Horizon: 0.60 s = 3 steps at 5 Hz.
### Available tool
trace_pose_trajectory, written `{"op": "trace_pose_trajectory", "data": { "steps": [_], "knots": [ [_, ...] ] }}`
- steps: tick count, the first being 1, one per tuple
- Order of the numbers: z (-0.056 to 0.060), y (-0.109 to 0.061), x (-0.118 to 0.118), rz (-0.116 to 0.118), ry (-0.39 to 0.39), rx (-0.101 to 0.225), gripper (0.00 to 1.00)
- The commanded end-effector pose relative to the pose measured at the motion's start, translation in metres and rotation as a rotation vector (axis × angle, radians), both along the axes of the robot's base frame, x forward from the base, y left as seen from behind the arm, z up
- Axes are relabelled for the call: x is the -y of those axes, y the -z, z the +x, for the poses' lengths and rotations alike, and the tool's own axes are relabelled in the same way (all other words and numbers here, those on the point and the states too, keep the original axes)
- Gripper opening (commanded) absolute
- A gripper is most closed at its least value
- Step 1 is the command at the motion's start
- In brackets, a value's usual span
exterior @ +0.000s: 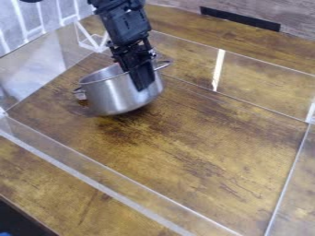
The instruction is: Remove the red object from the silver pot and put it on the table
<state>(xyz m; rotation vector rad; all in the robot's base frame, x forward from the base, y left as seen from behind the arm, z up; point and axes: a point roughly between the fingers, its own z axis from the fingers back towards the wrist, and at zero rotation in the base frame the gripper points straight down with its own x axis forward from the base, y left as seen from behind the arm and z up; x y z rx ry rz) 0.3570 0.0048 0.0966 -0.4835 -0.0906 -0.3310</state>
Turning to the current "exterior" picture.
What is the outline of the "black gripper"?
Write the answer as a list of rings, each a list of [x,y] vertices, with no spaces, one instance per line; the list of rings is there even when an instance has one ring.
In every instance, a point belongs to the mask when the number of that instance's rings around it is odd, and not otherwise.
[[[146,0],[87,0],[87,3],[95,7],[94,13],[109,32],[113,57],[142,91],[155,81]]]

